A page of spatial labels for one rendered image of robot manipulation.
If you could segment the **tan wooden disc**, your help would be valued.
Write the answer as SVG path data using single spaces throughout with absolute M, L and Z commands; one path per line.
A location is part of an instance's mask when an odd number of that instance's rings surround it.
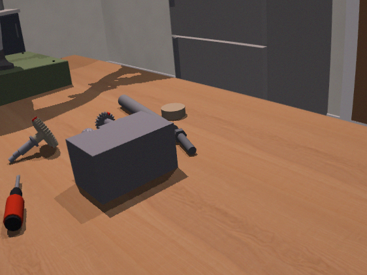
M 161 107 L 161 115 L 166 120 L 177 120 L 185 116 L 185 105 L 169 103 Z

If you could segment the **grey hex bolt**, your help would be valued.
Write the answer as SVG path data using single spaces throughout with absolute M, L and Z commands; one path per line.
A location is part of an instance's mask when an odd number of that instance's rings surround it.
M 196 152 L 196 148 L 194 147 L 194 145 L 188 140 L 188 138 L 186 137 L 187 134 L 184 132 L 184 130 L 181 129 L 175 129 L 175 139 L 176 142 L 180 142 L 180 144 L 186 149 L 186 151 L 190 154 L 193 155 Z

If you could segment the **grey metal bar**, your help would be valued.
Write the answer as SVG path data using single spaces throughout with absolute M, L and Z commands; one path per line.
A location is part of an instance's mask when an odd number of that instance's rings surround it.
M 155 112 L 153 112 L 149 108 L 146 108 L 145 106 L 138 103 L 137 101 L 135 101 L 134 99 L 130 98 L 127 95 L 121 95 L 118 98 L 118 103 L 119 103 L 120 106 L 122 106 L 123 108 L 125 108 L 126 110 L 128 110 L 132 114 L 134 114 L 136 112 L 139 112 L 139 111 L 143 111 L 143 112 L 146 112 L 148 114 L 151 114 L 151 115 L 154 115 L 154 116 L 157 116 L 159 118 L 164 119 L 160 115 L 156 114 Z M 164 119 L 164 120 L 166 120 L 166 119 Z

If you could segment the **dark olive toothed gear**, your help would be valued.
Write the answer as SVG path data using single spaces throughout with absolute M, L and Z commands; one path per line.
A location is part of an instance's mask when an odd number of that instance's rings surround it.
M 18 148 L 18 151 L 15 151 L 12 156 L 8 158 L 11 163 L 15 161 L 19 156 L 24 155 L 26 152 L 32 149 L 32 147 L 38 147 L 38 143 L 41 142 L 43 139 L 52 148 L 55 148 L 58 145 L 58 141 L 56 140 L 51 130 L 49 130 L 49 128 L 38 117 L 34 117 L 31 120 L 31 123 L 38 133 L 35 134 L 33 137 L 30 136 L 30 140 L 28 140 L 24 145 Z

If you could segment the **red-handled screwdriver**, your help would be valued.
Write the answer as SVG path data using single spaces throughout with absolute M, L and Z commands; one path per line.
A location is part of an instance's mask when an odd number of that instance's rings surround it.
M 5 214 L 3 223 L 9 231 L 17 231 L 23 224 L 24 220 L 24 198 L 19 188 L 20 175 L 16 176 L 15 187 L 10 191 L 5 206 Z M 21 196 L 20 196 L 21 195 Z

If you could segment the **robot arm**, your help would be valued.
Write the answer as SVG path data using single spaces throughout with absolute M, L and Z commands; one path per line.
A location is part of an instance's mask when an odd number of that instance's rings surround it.
M 3 43 L 2 43 L 1 24 L 0 24 L 0 71 L 13 69 L 13 68 L 14 68 L 14 64 L 8 62 L 5 59 L 5 54 L 3 51 Z

